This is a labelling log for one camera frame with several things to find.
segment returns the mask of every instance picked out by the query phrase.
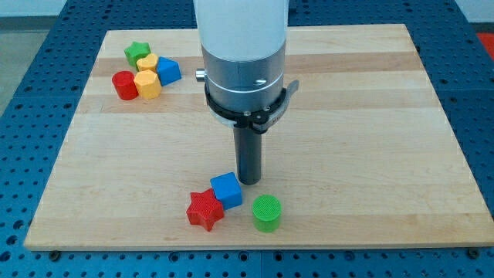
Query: green star block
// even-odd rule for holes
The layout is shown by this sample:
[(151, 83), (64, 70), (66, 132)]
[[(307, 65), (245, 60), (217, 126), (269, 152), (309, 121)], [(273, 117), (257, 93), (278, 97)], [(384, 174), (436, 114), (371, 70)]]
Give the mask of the green star block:
[(254, 226), (260, 232), (274, 232), (279, 227), (281, 203), (272, 195), (261, 195), (252, 204)]
[(132, 45), (125, 49), (125, 56), (129, 65), (133, 66), (137, 70), (137, 61), (141, 58), (145, 58), (151, 53), (151, 48), (147, 42), (132, 42)]

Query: yellow block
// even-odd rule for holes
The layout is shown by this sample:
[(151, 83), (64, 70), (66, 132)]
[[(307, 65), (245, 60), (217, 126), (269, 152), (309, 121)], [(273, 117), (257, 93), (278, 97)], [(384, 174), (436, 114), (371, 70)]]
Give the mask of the yellow block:
[(160, 80), (156, 73), (146, 69), (136, 74), (134, 77), (137, 92), (146, 100), (158, 97), (161, 93)]
[(137, 68), (139, 71), (152, 70), (156, 73), (157, 55), (150, 53), (145, 58), (141, 58), (137, 61)]

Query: red star block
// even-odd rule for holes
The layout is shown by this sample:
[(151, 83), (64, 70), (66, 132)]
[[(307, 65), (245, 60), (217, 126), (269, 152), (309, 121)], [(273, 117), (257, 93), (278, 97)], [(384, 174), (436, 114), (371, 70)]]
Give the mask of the red star block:
[(201, 225), (209, 232), (215, 222), (225, 216), (223, 205), (216, 199), (213, 188), (202, 193), (192, 192), (191, 200), (187, 217), (192, 225)]

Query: blue block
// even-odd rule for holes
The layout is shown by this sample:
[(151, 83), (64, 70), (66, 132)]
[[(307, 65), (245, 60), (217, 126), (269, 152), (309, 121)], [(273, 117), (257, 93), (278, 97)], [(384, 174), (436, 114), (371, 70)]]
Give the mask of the blue block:
[(242, 204), (242, 190), (235, 174), (230, 172), (211, 179), (211, 186), (216, 198), (223, 204), (223, 209), (231, 209)]
[(178, 63), (164, 57), (160, 57), (158, 59), (156, 73), (160, 78), (160, 83), (162, 86), (168, 85), (169, 83), (182, 78)]

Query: blue metal table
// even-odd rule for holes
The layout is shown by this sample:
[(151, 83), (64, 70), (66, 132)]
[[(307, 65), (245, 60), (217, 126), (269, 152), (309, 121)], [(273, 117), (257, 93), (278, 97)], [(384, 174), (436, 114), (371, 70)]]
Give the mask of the blue metal table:
[[(494, 63), (452, 0), (299, 0), (290, 25), (404, 23), (491, 213)], [(0, 277), (494, 276), (494, 248), (32, 253), (22, 247), (110, 29), (194, 28), (192, 1), (69, 0), (0, 120)]]

